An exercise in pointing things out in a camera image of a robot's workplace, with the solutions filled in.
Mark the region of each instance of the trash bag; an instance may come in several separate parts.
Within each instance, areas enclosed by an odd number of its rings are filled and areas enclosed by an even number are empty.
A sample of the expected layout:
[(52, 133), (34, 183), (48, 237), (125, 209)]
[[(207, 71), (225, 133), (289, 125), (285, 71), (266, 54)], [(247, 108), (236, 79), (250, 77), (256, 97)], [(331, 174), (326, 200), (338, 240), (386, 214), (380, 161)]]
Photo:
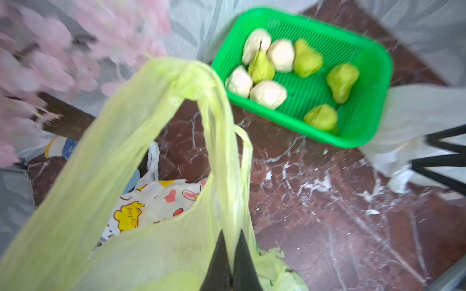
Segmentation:
[[(184, 99), (198, 104), (211, 167), (197, 202), (93, 252), (134, 169)], [(235, 133), (243, 140), (241, 163)], [(108, 101), (9, 246), (0, 290), (198, 291), (221, 230), (231, 270), (242, 231), (264, 291), (307, 290), (278, 248), (257, 247), (248, 211), (251, 160), (251, 142), (234, 124), (223, 83), (209, 66), (149, 61)]]
[[(444, 185), (414, 172), (411, 161), (454, 154), (426, 142), (426, 135), (466, 124), (466, 88), (434, 85), (405, 85), (390, 88), (377, 133), (359, 149), (372, 166), (390, 177), (388, 187), (405, 193), (408, 182), (417, 185)], [(466, 135), (445, 139), (465, 145)], [(435, 173), (466, 182), (464, 167), (433, 167)]]

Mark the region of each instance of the peeled fruit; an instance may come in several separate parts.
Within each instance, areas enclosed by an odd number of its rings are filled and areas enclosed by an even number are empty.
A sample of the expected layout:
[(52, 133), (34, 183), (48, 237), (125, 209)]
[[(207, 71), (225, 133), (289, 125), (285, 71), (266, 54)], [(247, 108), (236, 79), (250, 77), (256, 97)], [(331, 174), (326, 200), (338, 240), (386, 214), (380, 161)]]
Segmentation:
[(254, 84), (257, 84), (262, 80), (271, 80), (275, 76), (275, 69), (263, 50), (259, 50), (256, 53), (256, 56), (249, 64), (247, 71), (251, 75)]
[(251, 90), (249, 97), (252, 101), (270, 108), (279, 107), (288, 96), (285, 87), (274, 81), (262, 81)]
[(348, 100), (351, 87), (359, 78), (359, 69), (349, 63), (333, 68), (327, 76), (327, 83), (332, 90), (333, 99), (338, 104)]
[(322, 55), (312, 49), (304, 39), (295, 42), (295, 52), (293, 71), (301, 78), (309, 77), (322, 68)]
[(338, 121), (338, 113), (328, 104), (314, 107), (304, 117), (304, 122), (322, 131), (331, 131)]
[(267, 30), (258, 28), (254, 30), (247, 38), (243, 49), (243, 64), (249, 64), (257, 51), (262, 50), (266, 52), (272, 43), (272, 37), (268, 34)]
[(239, 65), (225, 81), (228, 91), (247, 98), (253, 87), (253, 79), (242, 65)]
[(295, 49), (289, 40), (274, 41), (267, 51), (267, 56), (277, 72), (289, 73), (293, 70)]

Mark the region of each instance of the green plastic basket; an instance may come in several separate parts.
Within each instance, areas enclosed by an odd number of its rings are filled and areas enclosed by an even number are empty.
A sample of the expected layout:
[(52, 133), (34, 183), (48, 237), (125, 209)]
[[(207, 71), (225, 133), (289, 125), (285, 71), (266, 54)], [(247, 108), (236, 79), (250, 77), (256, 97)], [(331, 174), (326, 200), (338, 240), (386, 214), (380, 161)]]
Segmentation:
[[(323, 55), (322, 69), (305, 79), (293, 72), (277, 72), (273, 80), (286, 87), (288, 98), (276, 110), (228, 92), (230, 101), (320, 142), (340, 148), (366, 144), (377, 130), (393, 72), (393, 60), (386, 49), (371, 39), (329, 24), (269, 8), (256, 8), (238, 18), (212, 63), (223, 81), (242, 63), (244, 43), (250, 33), (260, 27), (270, 33), (272, 41), (286, 38), (294, 43), (304, 38)], [(357, 66), (361, 75), (348, 101), (338, 105), (333, 101), (326, 77), (333, 67), (346, 62)], [(302, 121), (312, 108), (324, 103), (338, 111), (337, 134), (318, 130)]]

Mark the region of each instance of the red marble floor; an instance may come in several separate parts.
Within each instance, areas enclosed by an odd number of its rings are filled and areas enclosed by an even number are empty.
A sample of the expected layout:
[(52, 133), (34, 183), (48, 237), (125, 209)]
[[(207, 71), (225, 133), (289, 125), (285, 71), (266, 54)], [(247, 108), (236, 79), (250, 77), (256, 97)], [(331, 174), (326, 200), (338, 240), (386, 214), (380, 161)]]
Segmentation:
[[(444, 84), (353, 0), (326, 0), (304, 15), (376, 39), (392, 53), (392, 85)], [(466, 200), (434, 187), (386, 188), (357, 149), (312, 141), (233, 106), (254, 145), (250, 211), (259, 247), (276, 242), (310, 290), (422, 290), (466, 252)], [(157, 139), (160, 179), (209, 172), (201, 117), (185, 102)], [(36, 202), (64, 164), (29, 165)]]

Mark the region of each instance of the pink artificial flower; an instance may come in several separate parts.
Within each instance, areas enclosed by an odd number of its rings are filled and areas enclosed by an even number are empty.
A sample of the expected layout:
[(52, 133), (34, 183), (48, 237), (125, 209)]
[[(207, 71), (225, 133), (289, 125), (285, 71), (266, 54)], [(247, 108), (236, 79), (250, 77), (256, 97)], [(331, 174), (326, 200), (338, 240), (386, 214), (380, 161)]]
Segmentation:
[(0, 47), (11, 52), (13, 51), (15, 44), (16, 42), (14, 41), (14, 39), (4, 34), (3, 32), (0, 32)]
[(110, 82), (110, 83), (104, 83), (100, 86), (100, 89), (102, 90), (102, 93), (105, 96), (111, 97), (113, 94), (118, 92), (120, 87), (124, 85), (127, 81), (120, 81), (120, 82)]
[(23, 7), (21, 9), (24, 24), (38, 36), (37, 43), (45, 51), (58, 50), (71, 45), (72, 36), (60, 19), (53, 15), (43, 18), (36, 11)]
[(11, 166), (16, 162), (20, 162), (20, 160), (15, 155), (14, 146), (0, 140), (0, 168)]
[(59, 119), (60, 117), (62, 117), (62, 115), (47, 111), (37, 119), (36, 123), (40, 126), (40, 128), (43, 128), (44, 124), (50, 125), (52, 120)]
[(148, 21), (163, 34), (171, 31), (170, 1), (168, 0), (140, 0), (141, 7), (147, 15)]
[(43, 143), (41, 127), (28, 118), (14, 117), (0, 127), (0, 138), (16, 148), (36, 147)]
[(0, 48), (0, 87), (15, 94), (18, 91), (32, 92), (39, 89), (38, 75), (26, 69), (9, 53)]
[(76, 86), (85, 91), (97, 89), (99, 85), (95, 78), (100, 75), (99, 64), (80, 51), (73, 52), (71, 59), (76, 68)]
[(24, 102), (27, 102), (34, 106), (35, 108), (46, 107), (47, 103), (39, 98), (36, 93), (31, 92), (19, 92), (14, 95), (17, 98), (20, 98)]
[(33, 115), (40, 116), (34, 105), (21, 100), (0, 96), (1, 120), (9, 120), (14, 117), (29, 118)]
[(59, 60), (43, 52), (34, 52), (30, 66), (40, 76), (41, 84), (57, 91), (66, 92), (73, 85), (73, 78), (63, 70)]
[(96, 60), (109, 57), (114, 63), (138, 67), (150, 57), (165, 55), (160, 46), (163, 46), (161, 39), (170, 31), (167, 0), (75, 3), (76, 20), (98, 39), (89, 45)]

